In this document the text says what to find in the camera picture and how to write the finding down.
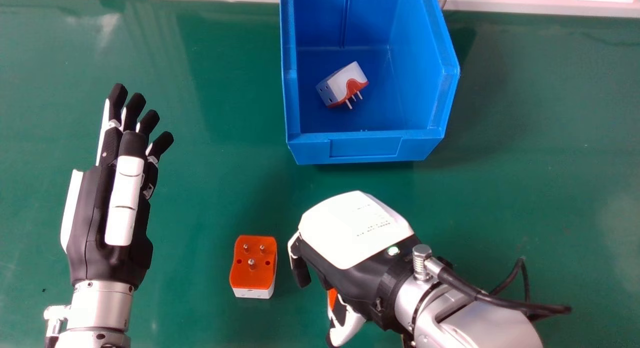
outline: black cable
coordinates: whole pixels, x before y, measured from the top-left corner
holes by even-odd
[[[536,304],[489,295],[466,282],[464,279],[459,277],[453,269],[450,269],[447,266],[440,269],[438,273],[438,280],[453,289],[456,289],[474,301],[485,302],[505,309],[518,310],[526,315],[557,316],[560,314],[569,314],[572,310],[571,307],[567,305]]]
[[[524,282],[524,301],[529,302],[531,300],[531,287],[529,283],[529,274],[527,273],[527,266],[524,264],[524,257],[519,257],[516,260],[511,273],[507,275],[505,280],[503,280],[497,287],[492,289],[489,292],[492,296],[497,296],[502,293],[507,287],[509,287],[512,282],[514,282],[515,278],[518,276],[518,273],[522,272],[522,281]]]

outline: blue plastic bin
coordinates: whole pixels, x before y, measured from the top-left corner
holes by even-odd
[[[298,164],[422,161],[444,137],[460,66],[438,0],[280,0],[286,143]],[[353,109],[316,84],[353,61]]]

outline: green table surface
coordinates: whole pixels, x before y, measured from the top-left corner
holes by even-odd
[[[276,4],[0,0],[0,347],[41,346],[43,309],[71,300],[62,209],[115,82],[176,138],[151,202],[135,348],[324,347],[325,293],[296,287],[286,241],[306,209],[356,189],[485,289],[525,256],[533,299],[574,307],[538,323],[547,348],[640,346],[640,20],[445,18],[462,74],[429,158],[297,166]],[[271,300],[233,296],[240,234],[278,240]],[[347,346],[400,339],[370,323]]]

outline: robotic hand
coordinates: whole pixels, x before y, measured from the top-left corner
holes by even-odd
[[[148,145],[160,116],[151,109],[138,122],[146,100],[134,93],[124,105],[127,94],[115,84],[104,104],[95,166],[71,173],[60,243],[69,261],[73,298],[71,305],[46,308],[45,348],[130,346],[125,333],[133,293],[153,254],[147,237],[149,199],[160,156],[174,138],[165,131]]]
[[[531,322],[571,312],[528,301],[523,259],[490,293],[468,284],[402,216],[361,191],[306,211],[288,254],[301,288],[311,282],[309,264],[328,291],[330,348],[345,344],[366,321],[401,334],[405,348],[542,348]],[[519,271],[525,302],[497,297]]]

